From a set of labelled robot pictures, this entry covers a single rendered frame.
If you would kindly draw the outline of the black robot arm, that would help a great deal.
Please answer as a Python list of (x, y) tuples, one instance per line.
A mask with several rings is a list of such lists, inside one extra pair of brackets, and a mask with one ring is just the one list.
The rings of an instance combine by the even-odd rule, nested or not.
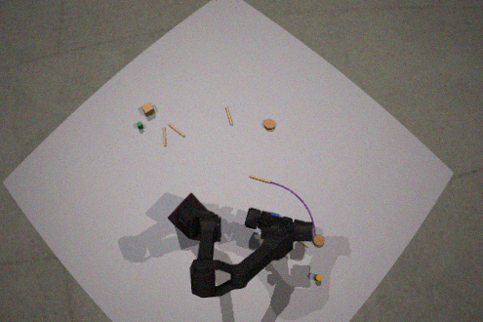
[[(188, 203), (188, 204), (187, 204)], [(186, 202), (175, 219), (190, 231), (190, 240), (198, 240), (198, 258), (189, 268), (191, 292), (200, 298), (221, 297), (232, 290), (247, 286), (271, 261), (281, 260), (293, 250), (293, 242), (312, 241), (313, 222), (274, 220), (262, 226), (262, 245), (240, 263), (213, 261), (215, 242), (221, 242), (221, 217), (212, 211), (199, 209)], [(230, 279), (216, 286), (215, 270), (230, 274)]]

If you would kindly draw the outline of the round wooden button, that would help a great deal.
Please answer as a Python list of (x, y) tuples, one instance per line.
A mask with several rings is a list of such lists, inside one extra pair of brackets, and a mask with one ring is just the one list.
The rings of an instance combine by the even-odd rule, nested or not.
[(320, 246), (324, 243), (324, 236), (321, 234), (316, 234), (313, 236), (312, 242), (314, 245)]

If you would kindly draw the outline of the tan round disc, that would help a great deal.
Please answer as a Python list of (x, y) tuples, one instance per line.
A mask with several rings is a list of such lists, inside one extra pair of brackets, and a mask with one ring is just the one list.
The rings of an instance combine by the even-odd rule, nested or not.
[(275, 121), (274, 121), (273, 119), (268, 118), (268, 119), (266, 119), (266, 120), (264, 121), (264, 126), (265, 126), (265, 127), (268, 129), (268, 130), (271, 130), (271, 129), (273, 129), (273, 128), (274, 128), (274, 126), (275, 126)]

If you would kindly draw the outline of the small wooden block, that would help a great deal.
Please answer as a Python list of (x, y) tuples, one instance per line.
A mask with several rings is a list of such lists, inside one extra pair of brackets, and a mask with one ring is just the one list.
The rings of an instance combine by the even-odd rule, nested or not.
[(150, 102), (142, 105), (141, 107), (142, 107), (143, 111), (145, 112), (145, 114), (146, 114), (145, 116), (146, 117), (148, 117), (148, 116), (152, 115), (153, 113), (155, 113), (155, 111), (154, 111), (152, 105), (150, 104)]

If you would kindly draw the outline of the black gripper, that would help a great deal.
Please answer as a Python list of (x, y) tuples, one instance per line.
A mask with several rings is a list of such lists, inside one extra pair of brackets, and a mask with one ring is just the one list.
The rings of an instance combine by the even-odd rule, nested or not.
[(271, 214), (268, 211), (262, 211), (250, 208), (245, 220), (245, 226), (252, 228), (252, 229), (262, 229), (262, 226), (268, 226), (272, 221), (279, 220), (282, 221), (285, 225), (292, 225), (293, 219), (288, 217), (277, 217)]

